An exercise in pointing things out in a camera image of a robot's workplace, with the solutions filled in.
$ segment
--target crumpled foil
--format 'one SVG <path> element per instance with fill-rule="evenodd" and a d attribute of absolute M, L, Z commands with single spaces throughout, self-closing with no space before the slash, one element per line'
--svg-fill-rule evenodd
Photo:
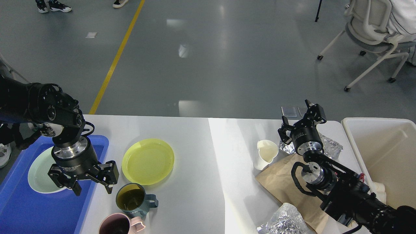
<path fill-rule="evenodd" d="M 321 137 L 322 143 L 324 144 L 324 154 L 333 160 L 337 160 L 339 154 L 343 150 L 343 147 L 338 142 L 328 138 L 321 133 L 319 133 L 319 137 Z M 279 143 L 279 149 L 283 150 L 288 154 L 296 153 L 295 147 L 293 146 L 293 142 L 290 144 L 285 144 L 282 141 Z"/>
<path fill-rule="evenodd" d="M 296 207 L 290 203 L 283 205 L 270 220 L 257 227 L 259 234 L 313 234 L 303 221 Z"/>

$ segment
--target robotic arm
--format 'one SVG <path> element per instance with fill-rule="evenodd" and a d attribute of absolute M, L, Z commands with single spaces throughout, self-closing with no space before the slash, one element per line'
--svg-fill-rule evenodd
<path fill-rule="evenodd" d="M 20 123 L 33 123 L 40 127 L 30 138 L 23 139 L 19 133 Z M 72 189 L 79 196 L 78 180 L 90 179 L 103 184 L 107 193 L 117 183 L 119 172 L 115 161 L 101 164 L 87 137 L 94 131 L 93 124 L 86 122 L 78 101 L 62 91 L 56 84 L 23 84 L 0 75 L 0 143 L 16 141 L 20 149 L 27 148 L 40 135 L 53 137 L 53 164 L 49 177 L 58 187 Z M 55 131 L 52 125 L 63 126 Z"/>
<path fill-rule="evenodd" d="M 324 111 L 318 104 L 305 102 L 308 110 L 304 117 L 292 126 L 283 116 L 278 130 L 282 142 L 293 142 L 297 154 L 307 163 L 293 165 L 291 174 L 296 187 L 305 195 L 321 199 L 320 208 L 341 224 L 348 226 L 355 220 L 358 227 L 347 233 L 362 226 L 373 234 L 416 233 L 416 209 L 385 205 L 375 193 L 368 194 L 369 187 L 360 181 L 357 173 L 323 154 L 316 125 L 326 122 Z M 302 168 L 301 175 L 309 191 L 302 188 L 295 175 L 298 167 Z"/>

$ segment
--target plastic plate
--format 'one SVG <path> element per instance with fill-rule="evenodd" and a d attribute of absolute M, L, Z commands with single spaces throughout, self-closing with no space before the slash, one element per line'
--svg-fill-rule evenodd
<path fill-rule="evenodd" d="M 129 181 L 151 185 L 168 176 L 174 159 L 173 150 L 166 142 L 160 139 L 144 139 L 127 150 L 121 169 Z"/>
<path fill-rule="evenodd" d="M 59 192 L 66 187 L 59 188 L 48 176 L 48 171 L 55 161 L 52 158 L 52 147 L 42 152 L 32 163 L 27 174 L 27 182 L 29 186 L 39 193 Z"/>

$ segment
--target teal mug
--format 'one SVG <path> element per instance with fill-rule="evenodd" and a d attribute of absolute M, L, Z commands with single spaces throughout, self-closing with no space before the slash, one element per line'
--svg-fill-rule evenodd
<path fill-rule="evenodd" d="M 124 185 L 116 195 L 117 207 L 130 218 L 145 218 L 150 208 L 158 207 L 159 201 L 154 194 L 146 194 L 143 186 L 130 183 Z"/>

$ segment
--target pink mug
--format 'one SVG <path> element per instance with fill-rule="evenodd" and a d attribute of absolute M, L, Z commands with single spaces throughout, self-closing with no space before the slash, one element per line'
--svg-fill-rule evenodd
<path fill-rule="evenodd" d="M 115 213 L 103 220 L 99 234 L 136 234 L 145 227 L 140 217 L 130 219 L 123 213 Z"/>

